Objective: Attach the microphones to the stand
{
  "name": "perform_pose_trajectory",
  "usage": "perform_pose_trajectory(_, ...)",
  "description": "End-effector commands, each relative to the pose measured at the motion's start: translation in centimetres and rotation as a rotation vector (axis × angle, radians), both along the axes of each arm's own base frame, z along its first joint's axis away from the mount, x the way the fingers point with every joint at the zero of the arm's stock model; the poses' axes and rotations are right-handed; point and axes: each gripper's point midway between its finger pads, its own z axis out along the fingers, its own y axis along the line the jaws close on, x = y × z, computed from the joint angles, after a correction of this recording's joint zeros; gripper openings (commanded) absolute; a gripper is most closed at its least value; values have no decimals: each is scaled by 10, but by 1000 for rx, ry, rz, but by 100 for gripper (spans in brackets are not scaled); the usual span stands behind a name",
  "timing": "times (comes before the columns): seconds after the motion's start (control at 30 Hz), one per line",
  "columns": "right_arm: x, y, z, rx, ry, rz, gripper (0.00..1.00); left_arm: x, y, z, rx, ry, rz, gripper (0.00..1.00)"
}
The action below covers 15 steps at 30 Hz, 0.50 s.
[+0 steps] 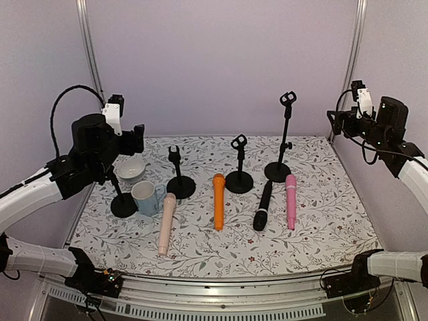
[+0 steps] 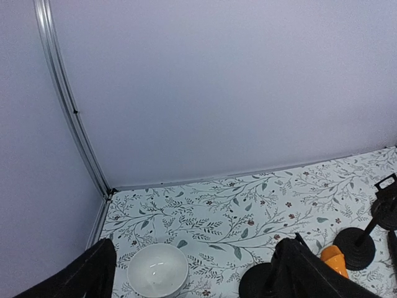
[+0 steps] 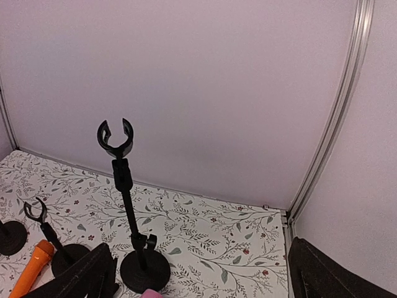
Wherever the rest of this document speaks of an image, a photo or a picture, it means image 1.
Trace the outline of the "short black mic stand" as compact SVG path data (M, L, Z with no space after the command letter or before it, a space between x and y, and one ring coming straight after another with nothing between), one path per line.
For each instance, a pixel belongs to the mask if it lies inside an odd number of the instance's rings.
M196 184L192 178L181 174L181 155L178 146L175 146L174 150L171 146L169 147L168 160L173 163L176 176L167 183L167 192L174 194L177 199L189 198L195 192Z

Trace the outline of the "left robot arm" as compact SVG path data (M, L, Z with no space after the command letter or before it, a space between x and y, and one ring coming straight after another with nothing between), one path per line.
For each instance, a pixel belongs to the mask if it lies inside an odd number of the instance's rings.
M48 205L69 199L94 183L111 182L117 195L111 211L118 217L136 212L129 193L120 190L114 161L144 150L144 125L115 133L101 114L89 114L72 124L73 147L66 155L49 161L32 177L1 194L1 232ZM57 274L69 281L82 281L96 274L83 250L54 249L28 244L1 234L1 271L26 270Z

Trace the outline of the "pink microphone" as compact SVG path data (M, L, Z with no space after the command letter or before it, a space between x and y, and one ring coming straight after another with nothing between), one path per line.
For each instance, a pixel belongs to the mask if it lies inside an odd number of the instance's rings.
M288 229L295 230L296 224L296 178L289 174L286 177L286 205Z

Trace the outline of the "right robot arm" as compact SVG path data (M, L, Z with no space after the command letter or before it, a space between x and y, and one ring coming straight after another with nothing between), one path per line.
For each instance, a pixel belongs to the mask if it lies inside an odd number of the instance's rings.
M404 140L408 112L401 101L383 96L375 118L358 118L357 107L350 111L329 110L326 115L335 135L343 134L363 149L375 152L392 176L427 210L427 159L415 144ZM427 252L366 251L355 256L348 276L355 281L389 276L426 288Z

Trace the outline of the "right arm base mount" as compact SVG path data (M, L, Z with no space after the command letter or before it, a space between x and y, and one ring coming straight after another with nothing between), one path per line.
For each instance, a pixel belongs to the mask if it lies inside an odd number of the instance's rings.
M349 272L321 277L320 285L327 298L336 298L375 289L381 285L378 276L369 274L368 258L382 249L372 249L355 256Z

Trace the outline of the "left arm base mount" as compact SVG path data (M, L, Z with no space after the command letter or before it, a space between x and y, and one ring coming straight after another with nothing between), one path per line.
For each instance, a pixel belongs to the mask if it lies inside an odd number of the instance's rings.
M64 284L67 287L79 290L83 294L119 297L124 282L120 271L112 268L107 270L95 268L86 253L77 247L69 247L68 251L73 254L77 268L70 277L65 278Z

